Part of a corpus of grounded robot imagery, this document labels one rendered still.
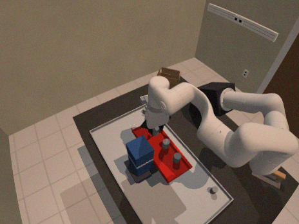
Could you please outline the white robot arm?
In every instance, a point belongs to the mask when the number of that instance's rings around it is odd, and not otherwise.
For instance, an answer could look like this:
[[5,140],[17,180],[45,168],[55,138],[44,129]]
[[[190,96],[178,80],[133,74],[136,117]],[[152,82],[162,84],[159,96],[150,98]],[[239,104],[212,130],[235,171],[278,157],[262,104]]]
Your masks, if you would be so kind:
[[230,167],[249,161],[251,170],[260,176],[272,174],[298,151],[298,140],[289,131],[284,104],[275,93],[254,94],[226,88],[220,96],[224,111],[262,112],[264,124],[246,122],[233,132],[213,112],[206,95],[194,85],[183,82],[169,89],[165,77],[149,80],[148,95],[140,97],[145,109],[173,115],[188,103],[200,111],[202,121],[197,137]]

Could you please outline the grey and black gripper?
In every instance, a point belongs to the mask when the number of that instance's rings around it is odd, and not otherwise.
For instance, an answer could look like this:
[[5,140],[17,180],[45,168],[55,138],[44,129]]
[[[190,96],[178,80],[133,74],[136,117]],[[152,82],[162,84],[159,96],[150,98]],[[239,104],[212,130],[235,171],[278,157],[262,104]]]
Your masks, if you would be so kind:
[[141,127],[148,129],[148,132],[152,135],[152,129],[155,127],[159,127],[163,131],[164,125],[169,122],[170,118],[170,115],[166,115],[165,113],[153,113],[149,109],[146,109],[144,122]]

